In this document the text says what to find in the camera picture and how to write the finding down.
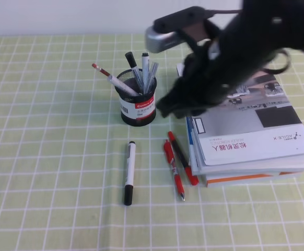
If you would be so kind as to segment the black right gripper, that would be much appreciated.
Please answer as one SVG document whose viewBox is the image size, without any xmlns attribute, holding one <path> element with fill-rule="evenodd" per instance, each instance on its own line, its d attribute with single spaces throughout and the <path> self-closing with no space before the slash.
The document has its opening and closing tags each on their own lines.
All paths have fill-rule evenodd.
<svg viewBox="0 0 304 251">
<path fill-rule="evenodd" d="M 204 27 L 208 38 L 188 44 L 192 53 L 185 58 L 183 75 L 156 104 L 164 118 L 201 115 L 246 79 L 246 17 L 236 15 L 225 29 L 208 19 Z"/>
</svg>

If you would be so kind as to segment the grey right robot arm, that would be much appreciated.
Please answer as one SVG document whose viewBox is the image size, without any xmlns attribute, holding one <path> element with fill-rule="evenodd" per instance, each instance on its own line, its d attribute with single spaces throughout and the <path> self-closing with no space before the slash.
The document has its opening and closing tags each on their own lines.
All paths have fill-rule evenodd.
<svg viewBox="0 0 304 251">
<path fill-rule="evenodd" d="M 154 21 L 153 31 L 174 32 L 192 50 L 172 89 L 157 102 L 163 117 L 197 116 L 217 106 L 284 48 L 304 52 L 304 1 L 244 1 L 224 28 L 213 10 L 190 7 Z"/>
</svg>

